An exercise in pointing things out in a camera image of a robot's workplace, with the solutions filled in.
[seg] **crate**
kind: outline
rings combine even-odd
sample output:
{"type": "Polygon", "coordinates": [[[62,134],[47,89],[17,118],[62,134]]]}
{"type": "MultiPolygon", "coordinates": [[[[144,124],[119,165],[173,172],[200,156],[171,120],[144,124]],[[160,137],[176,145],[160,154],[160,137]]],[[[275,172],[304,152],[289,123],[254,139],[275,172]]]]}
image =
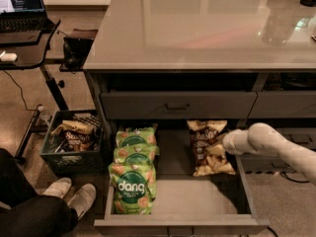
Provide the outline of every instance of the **crate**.
{"type": "Polygon", "coordinates": [[[43,146],[40,150],[40,157],[48,165],[55,175],[81,175],[81,174],[102,174],[105,167],[107,147],[103,140],[101,124],[95,110],[84,111],[59,111],[53,117],[43,146]],[[96,145],[93,150],[80,152],[59,152],[55,153],[58,146],[64,141],[62,136],[51,136],[63,120],[77,120],[91,124],[96,130],[96,145]]]}

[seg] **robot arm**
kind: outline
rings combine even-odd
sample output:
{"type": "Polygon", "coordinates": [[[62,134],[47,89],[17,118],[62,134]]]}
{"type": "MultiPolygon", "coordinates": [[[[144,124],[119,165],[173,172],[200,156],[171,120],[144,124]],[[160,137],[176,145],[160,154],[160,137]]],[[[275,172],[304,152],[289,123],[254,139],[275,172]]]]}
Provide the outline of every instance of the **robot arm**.
{"type": "Polygon", "coordinates": [[[229,132],[223,138],[223,146],[230,154],[278,157],[316,186],[316,153],[288,141],[265,123],[255,123],[248,130],[229,132]]]}

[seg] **desk leg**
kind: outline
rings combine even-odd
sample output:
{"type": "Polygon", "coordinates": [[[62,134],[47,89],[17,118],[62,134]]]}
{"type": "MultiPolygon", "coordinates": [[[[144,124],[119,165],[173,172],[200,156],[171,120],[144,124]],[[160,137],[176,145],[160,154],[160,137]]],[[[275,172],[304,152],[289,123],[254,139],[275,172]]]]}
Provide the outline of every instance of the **desk leg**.
{"type": "MultiPolygon", "coordinates": [[[[58,85],[56,84],[55,79],[50,75],[50,73],[47,71],[44,65],[42,65],[39,69],[40,69],[41,74],[45,78],[46,85],[48,89],[50,90],[52,97],[56,101],[59,109],[62,111],[68,110],[67,104],[59,90],[58,85]]],[[[47,127],[43,128],[42,126],[36,126],[39,116],[40,116],[40,111],[39,111],[39,106],[38,106],[31,118],[29,126],[26,130],[26,133],[24,134],[24,137],[15,155],[15,158],[19,164],[24,164],[26,162],[25,158],[23,157],[23,153],[31,137],[31,134],[33,132],[47,131],[47,127]]]]}

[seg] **concrete floor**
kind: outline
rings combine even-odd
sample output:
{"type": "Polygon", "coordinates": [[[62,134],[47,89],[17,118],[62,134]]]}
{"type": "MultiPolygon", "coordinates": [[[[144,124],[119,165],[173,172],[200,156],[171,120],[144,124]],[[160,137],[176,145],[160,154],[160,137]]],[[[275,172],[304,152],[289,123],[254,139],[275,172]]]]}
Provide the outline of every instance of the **concrete floor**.
{"type": "MultiPolygon", "coordinates": [[[[67,34],[72,29],[97,29],[104,16],[103,11],[53,11],[51,17],[59,17],[59,29],[67,34]]],[[[48,55],[62,55],[63,34],[55,35],[51,41],[48,55]]],[[[84,75],[82,73],[60,73],[59,65],[49,65],[49,72],[57,82],[63,80],[65,87],[62,95],[69,110],[94,109],[84,75]]],[[[47,90],[39,69],[25,71],[8,71],[22,87],[28,109],[43,104],[52,114],[58,107],[47,90]]],[[[26,111],[21,98],[21,91],[12,79],[0,71],[0,147],[6,148],[15,155],[20,141],[29,124],[33,112],[26,111]]],[[[40,158],[40,148],[44,134],[33,134],[24,156],[27,162],[21,165],[29,182],[42,193],[53,181],[57,180],[52,171],[40,158]]],[[[263,162],[258,168],[265,169],[263,162]]],[[[303,179],[299,174],[290,174],[295,179],[303,179]]],[[[316,188],[311,184],[298,184],[286,180],[277,173],[247,174],[249,187],[253,196],[253,204],[259,218],[268,219],[271,228],[280,237],[316,236],[312,227],[316,224],[316,188]]],[[[98,197],[93,208],[80,221],[76,229],[66,234],[70,236],[99,237],[101,234],[94,229],[95,218],[103,216],[105,208],[107,175],[73,177],[73,188],[66,199],[85,183],[94,183],[98,197]]],[[[256,235],[257,237],[275,236],[269,230],[256,235]]]]}

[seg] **drawer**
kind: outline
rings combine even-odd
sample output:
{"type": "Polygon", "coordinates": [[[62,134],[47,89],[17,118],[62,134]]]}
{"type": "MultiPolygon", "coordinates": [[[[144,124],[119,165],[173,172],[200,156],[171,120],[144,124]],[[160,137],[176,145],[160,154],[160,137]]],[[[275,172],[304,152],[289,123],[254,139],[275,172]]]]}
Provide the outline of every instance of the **drawer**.
{"type": "Polygon", "coordinates": [[[316,92],[259,92],[249,119],[316,118],[316,92]]]}
{"type": "Polygon", "coordinates": [[[103,235],[193,236],[257,234],[269,226],[257,217],[244,170],[238,175],[193,177],[195,159],[187,130],[159,130],[157,198],[150,215],[114,214],[109,187],[105,217],[95,221],[103,235]]]}
{"type": "Polygon", "coordinates": [[[107,119],[245,119],[253,92],[110,92],[101,94],[107,119]]]}

